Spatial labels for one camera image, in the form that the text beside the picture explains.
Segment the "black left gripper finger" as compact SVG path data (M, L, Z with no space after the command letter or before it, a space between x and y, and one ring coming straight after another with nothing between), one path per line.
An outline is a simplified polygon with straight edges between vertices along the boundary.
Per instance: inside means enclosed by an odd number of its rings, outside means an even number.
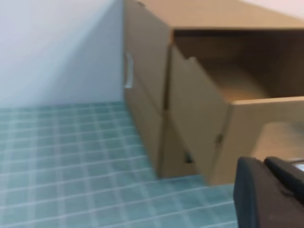
M240 157L233 200L240 228L302 228L304 172L277 157Z

